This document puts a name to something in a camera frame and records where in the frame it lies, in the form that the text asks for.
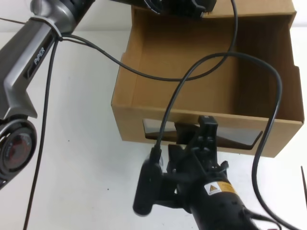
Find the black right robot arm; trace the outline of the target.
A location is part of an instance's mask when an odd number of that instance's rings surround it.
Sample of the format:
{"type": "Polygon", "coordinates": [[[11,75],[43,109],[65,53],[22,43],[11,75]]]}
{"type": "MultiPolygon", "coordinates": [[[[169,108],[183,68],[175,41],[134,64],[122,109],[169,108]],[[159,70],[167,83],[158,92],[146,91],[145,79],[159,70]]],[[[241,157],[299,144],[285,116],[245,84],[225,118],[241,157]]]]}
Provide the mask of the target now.
{"type": "Polygon", "coordinates": [[[175,123],[176,144],[168,146],[160,205],[182,208],[193,215],[200,230],[256,230],[255,220],[272,218],[248,209],[227,177],[229,164],[217,160],[218,124],[200,116],[198,125],[175,123]]]}

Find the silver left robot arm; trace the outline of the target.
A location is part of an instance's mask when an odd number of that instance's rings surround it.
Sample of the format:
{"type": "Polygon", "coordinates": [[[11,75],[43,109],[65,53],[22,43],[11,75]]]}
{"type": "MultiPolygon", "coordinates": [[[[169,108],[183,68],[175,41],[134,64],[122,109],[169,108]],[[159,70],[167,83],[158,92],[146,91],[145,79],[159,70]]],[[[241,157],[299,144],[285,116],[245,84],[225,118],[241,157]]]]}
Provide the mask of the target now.
{"type": "Polygon", "coordinates": [[[28,118],[37,118],[37,112],[27,87],[55,41],[71,34],[92,4],[92,0],[33,0],[33,16],[0,50],[1,187],[35,153],[37,134],[28,118]]]}

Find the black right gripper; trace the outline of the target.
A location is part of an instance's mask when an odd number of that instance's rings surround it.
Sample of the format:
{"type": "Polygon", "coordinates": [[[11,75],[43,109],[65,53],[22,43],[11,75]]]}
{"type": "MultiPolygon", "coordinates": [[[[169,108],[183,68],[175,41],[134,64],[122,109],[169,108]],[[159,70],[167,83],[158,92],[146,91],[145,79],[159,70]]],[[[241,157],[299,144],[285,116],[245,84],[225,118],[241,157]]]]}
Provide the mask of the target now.
{"type": "Polygon", "coordinates": [[[207,115],[201,115],[198,122],[200,127],[175,123],[176,144],[168,146],[163,205],[169,208],[236,205],[236,191],[227,178],[228,162],[217,162],[218,123],[213,116],[207,115]]]}

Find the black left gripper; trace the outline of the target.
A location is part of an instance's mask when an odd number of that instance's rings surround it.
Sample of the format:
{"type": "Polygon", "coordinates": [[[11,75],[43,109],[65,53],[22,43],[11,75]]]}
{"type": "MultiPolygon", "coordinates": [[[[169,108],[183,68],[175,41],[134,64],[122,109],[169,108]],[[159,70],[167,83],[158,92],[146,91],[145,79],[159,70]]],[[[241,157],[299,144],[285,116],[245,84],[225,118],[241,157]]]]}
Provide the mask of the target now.
{"type": "Polygon", "coordinates": [[[140,8],[147,8],[156,14],[169,14],[180,17],[200,18],[212,12],[216,0],[116,0],[140,8]]]}

